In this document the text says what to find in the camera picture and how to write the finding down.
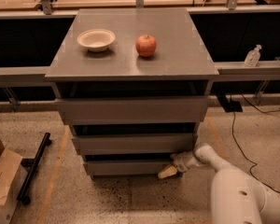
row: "cabinet top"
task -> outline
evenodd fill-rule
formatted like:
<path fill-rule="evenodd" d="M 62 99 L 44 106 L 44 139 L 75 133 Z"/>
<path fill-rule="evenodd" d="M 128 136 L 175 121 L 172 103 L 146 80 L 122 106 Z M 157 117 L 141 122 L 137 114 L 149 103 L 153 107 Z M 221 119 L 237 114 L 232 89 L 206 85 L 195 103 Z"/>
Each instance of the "cabinet top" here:
<path fill-rule="evenodd" d="M 110 30 L 116 40 L 104 52 L 90 52 L 77 42 L 90 29 Z M 143 34 L 157 40 L 150 58 L 140 57 L 135 48 Z M 205 79 L 212 75 L 217 70 L 185 8 L 97 8 L 78 12 L 45 80 Z"/>

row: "apple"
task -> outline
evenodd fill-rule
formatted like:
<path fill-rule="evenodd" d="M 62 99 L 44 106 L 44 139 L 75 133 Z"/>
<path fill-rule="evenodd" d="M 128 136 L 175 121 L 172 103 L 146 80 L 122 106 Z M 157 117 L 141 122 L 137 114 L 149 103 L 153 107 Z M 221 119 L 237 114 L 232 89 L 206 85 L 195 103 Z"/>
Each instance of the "apple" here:
<path fill-rule="evenodd" d="M 136 49 L 140 56 L 152 56 L 157 48 L 157 41 L 152 35 L 140 35 L 136 40 Z"/>

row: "concrete floor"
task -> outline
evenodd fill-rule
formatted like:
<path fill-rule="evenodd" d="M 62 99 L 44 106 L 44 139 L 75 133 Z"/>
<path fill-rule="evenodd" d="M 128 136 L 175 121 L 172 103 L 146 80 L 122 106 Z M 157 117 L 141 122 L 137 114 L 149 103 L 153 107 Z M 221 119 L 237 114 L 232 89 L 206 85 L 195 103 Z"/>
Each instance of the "concrete floor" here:
<path fill-rule="evenodd" d="M 280 105 L 259 108 L 280 109 Z M 235 136 L 246 156 L 259 164 L 255 176 L 280 190 L 280 113 L 261 114 L 249 105 L 243 109 L 243 113 L 236 113 Z M 251 163 L 234 143 L 232 121 L 232 113 L 210 107 L 199 129 L 200 140 L 248 172 Z M 51 133 L 53 142 L 30 187 L 32 202 L 18 204 L 12 224 L 209 223 L 212 169 L 193 169 L 182 177 L 164 180 L 138 176 L 92 181 L 56 111 L 36 105 L 25 112 L 0 113 L 0 138 L 25 158 L 34 157 L 46 132 Z"/>

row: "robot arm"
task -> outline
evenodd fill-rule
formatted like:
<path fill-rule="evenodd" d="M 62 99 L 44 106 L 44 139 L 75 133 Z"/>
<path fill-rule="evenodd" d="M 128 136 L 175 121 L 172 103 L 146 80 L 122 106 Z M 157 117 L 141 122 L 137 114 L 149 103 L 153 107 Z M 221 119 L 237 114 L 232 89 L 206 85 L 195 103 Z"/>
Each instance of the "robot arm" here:
<path fill-rule="evenodd" d="M 172 158 L 172 165 L 160 171 L 159 178 L 205 165 L 215 169 L 211 188 L 213 224 L 280 224 L 280 195 L 223 160 L 206 143 Z"/>

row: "white bowl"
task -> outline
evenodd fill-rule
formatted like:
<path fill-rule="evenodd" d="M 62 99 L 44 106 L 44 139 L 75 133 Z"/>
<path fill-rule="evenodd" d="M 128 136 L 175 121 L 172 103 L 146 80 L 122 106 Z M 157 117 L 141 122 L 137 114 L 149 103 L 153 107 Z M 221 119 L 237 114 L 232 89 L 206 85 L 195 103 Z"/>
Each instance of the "white bowl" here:
<path fill-rule="evenodd" d="M 93 29 L 80 34 L 77 38 L 78 44 L 88 48 L 92 52 L 107 50 L 109 45 L 115 41 L 115 35 L 105 29 Z"/>

